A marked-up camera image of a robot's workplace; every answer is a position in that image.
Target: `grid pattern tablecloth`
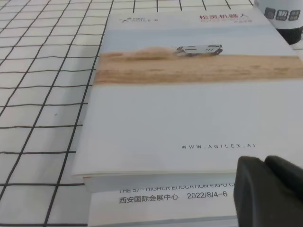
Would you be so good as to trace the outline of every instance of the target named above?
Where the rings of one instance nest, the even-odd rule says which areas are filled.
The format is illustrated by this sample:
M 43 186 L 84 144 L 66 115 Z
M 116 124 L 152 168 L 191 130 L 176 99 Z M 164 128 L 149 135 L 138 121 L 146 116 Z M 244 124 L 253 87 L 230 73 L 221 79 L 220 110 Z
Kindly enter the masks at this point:
M 0 1 L 0 226 L 86 226 L 70 168 L 107 17 L 251 8 L 250 0 Z M 294 46 L 301 55 L 303 42 Z

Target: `black clamp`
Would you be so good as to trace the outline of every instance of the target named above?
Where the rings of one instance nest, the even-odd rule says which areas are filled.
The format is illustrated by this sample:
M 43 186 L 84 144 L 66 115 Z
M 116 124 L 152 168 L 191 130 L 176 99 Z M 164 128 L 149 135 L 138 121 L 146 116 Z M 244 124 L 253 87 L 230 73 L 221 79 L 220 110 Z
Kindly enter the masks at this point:
M 303 170 L 280 157 L 240 157 L 233 196 L 239 227 L 303 227 Z

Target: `white booklet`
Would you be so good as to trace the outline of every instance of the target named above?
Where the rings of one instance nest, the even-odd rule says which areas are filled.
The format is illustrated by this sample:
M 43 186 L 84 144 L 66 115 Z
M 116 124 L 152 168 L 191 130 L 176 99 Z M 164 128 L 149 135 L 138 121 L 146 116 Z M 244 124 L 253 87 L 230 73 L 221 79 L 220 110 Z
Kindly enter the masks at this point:
M 93 193 L 89 227 L 234 227 L 234 183 L 163 186 Z
M 303 166 L 302 77 L 258 9 L 112 14 L 72 173 L 111 177 L 107 191 L 235 173 L 240 156 Z

